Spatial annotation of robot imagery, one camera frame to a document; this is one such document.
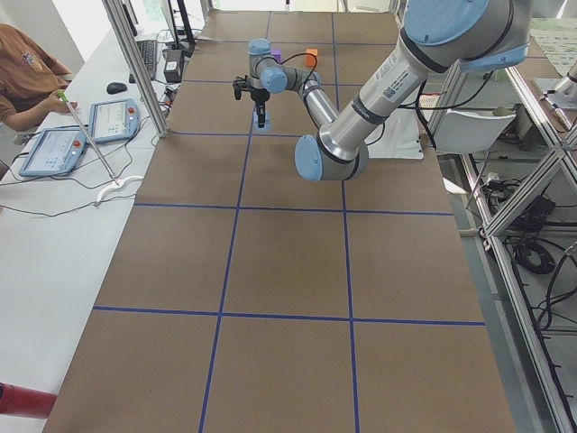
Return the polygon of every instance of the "red object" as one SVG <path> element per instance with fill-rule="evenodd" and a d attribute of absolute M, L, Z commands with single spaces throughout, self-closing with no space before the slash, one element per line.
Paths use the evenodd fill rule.
<path fill-rule="evenodd" d="M 0 383 L 0 413 L 26 418 L 48 418 L 56 395 Z"/>

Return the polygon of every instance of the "computer mouse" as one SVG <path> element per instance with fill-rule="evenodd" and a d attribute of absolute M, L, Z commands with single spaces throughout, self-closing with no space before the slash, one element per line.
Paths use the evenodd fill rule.
<path fill-rule="evenodd" d="M 110 83 L 106 86 L 106 93 L 108 95 L 114 95 L 115 93 L 124 92 L 128 87 L 124 83 Z"/>

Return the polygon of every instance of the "white desk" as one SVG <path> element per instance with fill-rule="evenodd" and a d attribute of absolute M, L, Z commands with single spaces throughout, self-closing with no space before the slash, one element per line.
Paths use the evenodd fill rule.
<path fill-rule="evenodd" d="M 80 117 L 87 121 L 90 104 L 131 97 L 148 116 L 135 84 L 109 96 L 106 84 L 128 84 L 128 66 L 112 32 L 77 74 L 66 91 L 78 101 Z M 152 83 L 159 95 L 164 86 Z M 41 128 L 74 124 L 71 115 L 50 114 Z M 129 143 L 133 162 L 123 174 L 144 174 L 154 151 L 156 131 L 144 124 Z M 25 150 L 32 147 L 27 144 Z M 104 154 L 119 147 L 101 147 Z M 82 163 L 94 160 L 87 149 Z M 129 156 L 121 149 L 106 157 L 118 172 Z M 17 172 L 23 160 L 13 164 Z M 70 177 L 93 186 L 109 180 L 104 166 L 94 161 Z M 6 174 L 3 183 L 14 180 Z M 140 181 L 108 194 L 130 196 Z M 96 198 L 98 189 L 85 189 L 71 180 L 35 180 L 0 187 L 0 206 L 48 214 L 82 206 Z M 4 209 L 0 212 L 0 382 L 58 393 L 86 324 L 106 270 L 133 205 L 133 199 L 106 202 L 58 217 L 32 216 Z M 0 431 L 37 433 L 43 419 L 0 415 Z"/>

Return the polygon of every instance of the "orange cube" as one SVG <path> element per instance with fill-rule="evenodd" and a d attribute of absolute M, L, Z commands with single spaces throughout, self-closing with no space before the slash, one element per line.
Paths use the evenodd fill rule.
<path fill-rule="evenodd" d="M 307 48 L 307 54 L 312 54 L 316 57 L 316 61 L 318 61 L 318 50 L 316 48 Z M 307 66 L 315 66 L 315 59 L 313 56 L 305 56 L 305 59 L 307 60 L 307 63 L 305 64 Z"/>

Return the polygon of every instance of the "purple block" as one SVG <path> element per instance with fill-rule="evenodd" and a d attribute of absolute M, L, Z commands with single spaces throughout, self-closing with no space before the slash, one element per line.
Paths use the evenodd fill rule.
<path fill-rule="evenodd" d="M 272 54 L 272 57 L 274 57 L 278 63 L 282 62 L 282 60 L 280 59 L 280 48 L 273 48 L 270 51 L 270 54 Z"/>

